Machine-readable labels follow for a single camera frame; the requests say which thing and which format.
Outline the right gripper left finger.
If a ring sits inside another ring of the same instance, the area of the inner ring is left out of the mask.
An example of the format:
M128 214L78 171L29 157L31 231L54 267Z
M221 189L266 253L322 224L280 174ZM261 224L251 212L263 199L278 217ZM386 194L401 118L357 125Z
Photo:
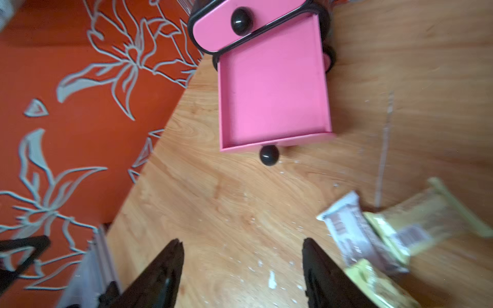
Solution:
M111 282L99 297L99 307L174 307L184 265L184 245L170 241L123 292Z

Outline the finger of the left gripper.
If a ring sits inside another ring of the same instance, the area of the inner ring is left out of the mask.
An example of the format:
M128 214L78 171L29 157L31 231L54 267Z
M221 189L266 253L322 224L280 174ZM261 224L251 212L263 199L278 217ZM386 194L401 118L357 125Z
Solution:
M32 236L1 241L1 294L51 245L47 236Z

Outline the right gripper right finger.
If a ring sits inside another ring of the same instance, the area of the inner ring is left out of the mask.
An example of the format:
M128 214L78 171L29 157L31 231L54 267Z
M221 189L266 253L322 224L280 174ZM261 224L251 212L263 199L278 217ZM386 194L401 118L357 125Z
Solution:
M312 238L303 242L302 265L309 308L376 306Z

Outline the pink drawer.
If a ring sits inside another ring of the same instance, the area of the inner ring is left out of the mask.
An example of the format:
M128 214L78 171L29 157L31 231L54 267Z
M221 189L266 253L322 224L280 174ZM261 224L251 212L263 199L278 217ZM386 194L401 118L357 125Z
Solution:
M196 1L189 36L197 48L212 55L305 4L301 0Z
M334 137L318 16L303 13L220 56L222 152Z

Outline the black pink drawer cabinet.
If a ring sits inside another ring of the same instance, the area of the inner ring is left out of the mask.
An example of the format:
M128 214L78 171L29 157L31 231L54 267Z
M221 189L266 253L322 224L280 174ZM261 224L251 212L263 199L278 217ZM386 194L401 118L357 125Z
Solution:
M330 71L335 64L335 51L326 46L331 17L323 5L305 2L303 7L212 54L218 72Z

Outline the pink top drawer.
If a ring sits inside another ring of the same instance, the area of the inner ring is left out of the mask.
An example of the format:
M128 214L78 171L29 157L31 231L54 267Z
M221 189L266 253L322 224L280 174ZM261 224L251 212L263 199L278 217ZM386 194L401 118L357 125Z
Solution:
M197 48L212 55L305 4L301 0L196 1L189 36Z

